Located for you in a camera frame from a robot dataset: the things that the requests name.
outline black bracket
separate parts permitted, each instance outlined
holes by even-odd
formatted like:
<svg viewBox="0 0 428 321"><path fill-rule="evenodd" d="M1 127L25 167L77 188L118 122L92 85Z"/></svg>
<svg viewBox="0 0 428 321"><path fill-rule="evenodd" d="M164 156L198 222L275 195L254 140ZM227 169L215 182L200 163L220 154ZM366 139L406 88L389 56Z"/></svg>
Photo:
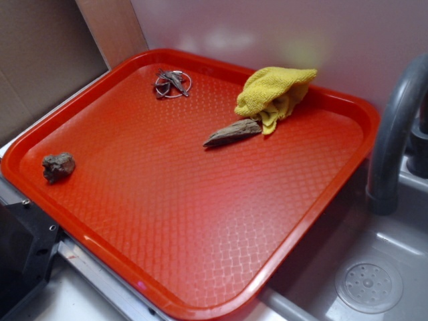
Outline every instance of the black bracket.
<svg viewBox="0 0 428 321"><path fill-rule="evenodd" d="M11 320L49 282L60 234L30 200L0 205L0 321Z"/></svg>

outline textured tray surface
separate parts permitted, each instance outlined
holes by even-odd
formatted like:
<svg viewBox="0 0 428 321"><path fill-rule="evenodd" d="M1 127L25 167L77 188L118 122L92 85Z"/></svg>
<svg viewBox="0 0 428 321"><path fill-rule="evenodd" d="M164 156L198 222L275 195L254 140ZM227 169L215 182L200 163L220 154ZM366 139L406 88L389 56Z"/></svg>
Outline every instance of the textured tray surface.
<svg viewBox="0 0 428 321"><path fill-rule="evenodd" d="M166 313L220 316L248 301L303 236L368 152L377 118L363 126L346 111L358 104L311 88L271 136L204 149L239 119L242 80L144 59L24 136L2 171ZM190 96L157 100L158 68L188 73ZM41 160L64 151L75 172L49 185Z"/></svg>

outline wood piece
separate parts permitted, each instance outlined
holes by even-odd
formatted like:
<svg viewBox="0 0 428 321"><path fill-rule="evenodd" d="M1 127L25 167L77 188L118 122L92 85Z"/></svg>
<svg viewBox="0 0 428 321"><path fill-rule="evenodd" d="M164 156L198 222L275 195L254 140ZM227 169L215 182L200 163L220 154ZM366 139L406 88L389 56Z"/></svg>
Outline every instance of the wood piece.
<svg viewBox="0 0 428 321"><path fill-rule="evenodd" d="M237 142L238 140L249 138L259 133L261 133L261 128L255 120L238 120L232 125L222 128L212 134L208 140L204 142L203 146L215 147L224 144L230 144L232 142Z"/></svg>
<svg viewBox="0 0 428 321"><path fill-rule="evenodd" d="M63 152L57 156L46 156L43 159L42 165L45 168L43 176L50 184L54 184L60 179L67 177L76 167L73 156L68 152Z"/></svg>

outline white wall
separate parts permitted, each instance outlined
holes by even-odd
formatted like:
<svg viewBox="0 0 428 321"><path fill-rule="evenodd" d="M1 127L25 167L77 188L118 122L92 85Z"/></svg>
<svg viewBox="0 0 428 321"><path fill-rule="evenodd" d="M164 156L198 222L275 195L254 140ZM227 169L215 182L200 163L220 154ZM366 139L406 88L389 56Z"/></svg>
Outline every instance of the white wall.
<svg viewBox="0 0 428 321"><path fill-rule="evenodd" d="M405 66L428 51L426 0L132 0L150 49L259 69L318 68L315 84L383 111Z"/></svg>

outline gray faucet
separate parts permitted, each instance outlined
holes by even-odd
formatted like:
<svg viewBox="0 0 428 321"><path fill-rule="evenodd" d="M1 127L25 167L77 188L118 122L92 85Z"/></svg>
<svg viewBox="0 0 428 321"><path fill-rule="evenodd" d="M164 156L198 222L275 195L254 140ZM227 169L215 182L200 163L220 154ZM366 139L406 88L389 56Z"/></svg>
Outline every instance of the gray faucet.
<svg viewBox="0 0 428 321"><path fill-rule="evenodd" d="M366 186L368 209L373 213L388 215L397 209L399 173L407 145L411 151L408 170L428 178L427 93L428 53L407 66L382 116Z"/></svg>

